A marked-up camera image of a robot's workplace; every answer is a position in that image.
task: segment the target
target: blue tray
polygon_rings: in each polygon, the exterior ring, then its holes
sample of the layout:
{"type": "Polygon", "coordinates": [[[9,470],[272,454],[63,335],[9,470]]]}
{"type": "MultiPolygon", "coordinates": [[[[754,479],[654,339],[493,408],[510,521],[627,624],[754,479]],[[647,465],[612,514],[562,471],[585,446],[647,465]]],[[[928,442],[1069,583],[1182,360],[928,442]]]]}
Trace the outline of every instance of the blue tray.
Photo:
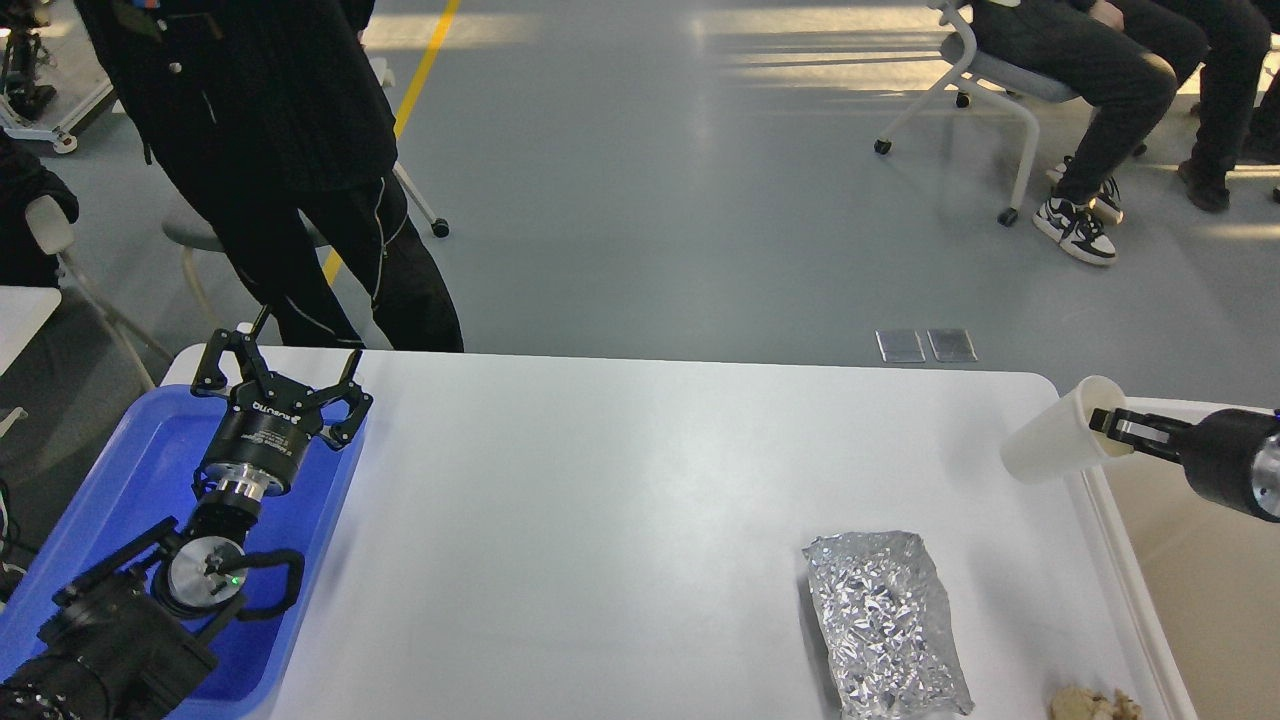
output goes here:
{"type": "MultiPolygon", "coordinates": [[[[151,391],[129,407],[0,612],[0,680],[45,648],[36,632],[59,610],[51,600],[55,592],[165,516],[177,518],[179,528],[186,524],[196,507],[192,470],[225,410],[225,402],[195,397],[183,386],[151,391]]],[[[236,720],[273,693],[297,639],[362,445],[362,432],[342,452],[312,441],[293,491],[264,500],[262,518],[250,532],[246,550],[288,547],[306,556],[298,603],[273,620],[232,623],[223,630],[210,646],[218,655],[218,669],[169,717],[236,720]]],[[[252,570],[244,592],[250,607],[265,607],[274,605],[283,589],[284,570],[269,569],[252,570]]]]}

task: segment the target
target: person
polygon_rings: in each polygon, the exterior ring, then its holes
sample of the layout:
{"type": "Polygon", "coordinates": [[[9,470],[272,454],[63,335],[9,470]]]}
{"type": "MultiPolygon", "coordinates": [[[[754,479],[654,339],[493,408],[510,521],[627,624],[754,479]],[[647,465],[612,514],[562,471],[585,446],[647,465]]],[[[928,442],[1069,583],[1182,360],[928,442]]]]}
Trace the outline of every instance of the person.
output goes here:
{"type": "Polygon", "coordinates": [[[27,227],[27,205],[47,195],[76,222],[79,202],[67,183],[0,129],[0,284],[58,287],[58,259],[45,252],[27,227]]]}
{"type": "Polygon", "coordinates": [[[1111,174],[1196,70],[1204,33],[1151,0],[978,0],[972,24],[983,51],[1065,83],[1094,108],[1033,223],[1073,258],[1114,264],[1102,225],[1123,218],[1111,174]]]}
{"type": "Polygon", "coordinates": [[[397,350],[463,350],[393,174],[394,117],[357,33],[371,0],[76,0],[148,152],[218,234],[288,345],[364,342],[300,211],[397,350]]]}
{"type": "Polygon", "coordinates": [[[1280,129],[1280,91],[1268,92],[1270,101],[1251,126],[1262,61],[1271,51],[1268,18],[1280,19],[1280,0],[1153,0],[1193,20],[1208,36],[1211,50],[1201,70],[1201,127],[1192,156],[1178,165],[1178,177],[1187,184],[1187,197],[1206,213],[1221,213],[1230,206],[1226,173],[1235,168],[1245,145],[1245,133],[1257,128],[1251,154],[1280,129]]]}

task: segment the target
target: chair leg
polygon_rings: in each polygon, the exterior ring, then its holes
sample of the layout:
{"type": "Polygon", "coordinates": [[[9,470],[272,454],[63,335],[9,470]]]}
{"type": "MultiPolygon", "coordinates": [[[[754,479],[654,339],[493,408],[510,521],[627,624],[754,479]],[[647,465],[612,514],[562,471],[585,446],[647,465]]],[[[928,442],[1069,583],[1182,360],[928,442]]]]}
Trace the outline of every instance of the chair leg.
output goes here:
{"type": "Polygon", "coordinates": [[[445,237],[449,234],[449,223],[431,211],[431,208],[426,204],[426,197],[424,197],[422,191],[413,184],[413,178],[408,177],[408,170],[404,169],[404,165],[397,161],[394,172],[397,179],[399,179],[401,184],[404,187],[404,193],[408,195],[413,201],[413,205],[417,205],[417,209],[426,215],[426,222],[431,224],[431,234],[435,237],[445,237]]]}
{"type": "Polygon", "coordinates": [[[169,352],[160,347],[160,343],[152,340],[151,336],[142,331],[142,328],[137,327],[133,322],[122,315],[119,310],[116,310],[99,293],[97,286],[88,278],[88,275],[84,274],[83,270],[81,270],[79,264],[70,256],[69,250],[63,250],[58,254],[58,256],[63,261],[63,265],[67,266],[67,272],[76,278],[81,291],[84,293],[84,299],[93,306],[99,324],[102,325],[106,334],[111,336],[115,345],[119,346],[120,351],[124,352],[125,357],[128,357],[134,369],[137,369],[138,378],[142,380],[142,388],[148,391],[155,389],[156,383],[155,379],[151,378],[151,372],[147,370],[147,366],[138,355],[137,348],[133,347],[129,338],[124,337],[124,333],[120,332],[118,325],[124,325],[131,332],[137,334],[138,340],[141,340],[154,352],[164,357],[166,363],[173,363],[173,355],[169,355],[169,352]]]}
{"type": "MultiPolygon", "coordinates": [[[[1018,176],[1014,179],[1014,191],[1009,196],[1009,210],[1005,211],[1012,211],[1012,217],[1016,219],[1018,209],[1027,197],[1027,184],[1030,181],[1032,164],[1036,161],[1036,149],[1039,146],[1039,120],[1037,120],[1036,114],[1024,108],[1021,102],[992,92],[969,78],[961,78],[956,85],[974,97],[987,100],[998,105],[1002,110],[1016,115],[1023,120],[1023,126],[1027,128],[1027,135],[1023,138],[1023,154],[1018,160],[1018,176]]],[[[1004,224],[1012,224],[1012,222],[1010,220],[1004,224]]]]}
{"type": "Polygon", "coordinates": [[[209,296],[205,295],[205,286],[200,282],[200,275],[196,273],[196,260],[192,256],[192,251],[186,245],[182,246],[182,274],[187,278],[187,286],[191,287],[191,293],[196,296],[196,304],[200,305],[201,311],[205,313],[205,319],[209,320],[210,329],[218,329],[224,327],[218,313],[214,311],[214,304],[209,301],[209,296]]]}
{"type": "Polygon", "coordinates": [[[956,81],[964,76],[964,69],[952,65],[950,70],[937,82],[934,82],[923,95],[915,99],[901,115],[893,119],[892,123],[877,136],[877,145],[891,142],[893,140],[893,133],[896,133],[908,120],[915,117],[916,113],[924,109],[924,105],[933,100],[933,96],[942,92],[947,86],[956,85],[956,81]]]}

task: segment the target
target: gray floor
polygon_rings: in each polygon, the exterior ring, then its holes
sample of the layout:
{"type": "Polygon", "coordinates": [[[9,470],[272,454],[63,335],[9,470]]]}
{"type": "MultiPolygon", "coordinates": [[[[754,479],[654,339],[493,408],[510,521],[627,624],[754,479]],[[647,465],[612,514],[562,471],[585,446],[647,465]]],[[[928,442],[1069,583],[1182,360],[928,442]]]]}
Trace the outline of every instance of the gray floor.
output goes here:
{"type": "MultiPolygon", "coordinates": [[[[393,106],[443,6],[379,4],[366,40],[398,76],[393,106]]],[[[453,227],[429,245],[468,350],[876,366],[877,328],[965,328],[980,361],[952,368],[1276,404],[1280,168],[1234,174],[1225,215],[1193,208],[1172,172],[1189,86],[1117,174],[1119,264],[1087,266],[1029,222],[1082,101],[1034,106],[1041,154],[1009,229],[1011,118],[943,99],[872,151],[941,74],[941,37],[905,0],[462,0],[401,150],[453,227]]],[[[173,190],[128,119],[47,164],[81,195],[82,260],[113,300],[173,350],[202,342],[160,232],[173,190]]],[[[200,269],[229,320],[252,318],[220,256],[200,269]]],[[[358,284],[337,288],[387,347],[358,284]]]]}

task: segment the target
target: black jacket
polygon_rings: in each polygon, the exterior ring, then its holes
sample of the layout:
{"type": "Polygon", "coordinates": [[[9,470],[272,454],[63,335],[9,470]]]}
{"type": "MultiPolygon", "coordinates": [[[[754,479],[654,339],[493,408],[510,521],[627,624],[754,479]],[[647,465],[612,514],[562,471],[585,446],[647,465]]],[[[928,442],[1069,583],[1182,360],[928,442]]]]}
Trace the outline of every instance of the black jacket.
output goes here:
{"type": "Polygon", "coordinates": [[[0,131],[0,218],[19,222],[27,205],[41,195],[56,200],[70,222],[79,217],[79,202],[67,183],[0,131]]]}
{"type": "Polygon", "coordinates": [[[396,161],[394,115],[356,32],[371,0],[163,0],[173,27],[214,28],[174,42],[128,29],[129,0],[76,0],[99,61],[142,140],[170,176],[201,161],[216,129],[244,174],[293,191],[340,190],[396,161]],[[187,22],[174,15],[207,13],[187,22]],[[170,67],[178,63],[180,73],[170,67]],[[209,128],[215,118],[216,128],[209,128]]]}

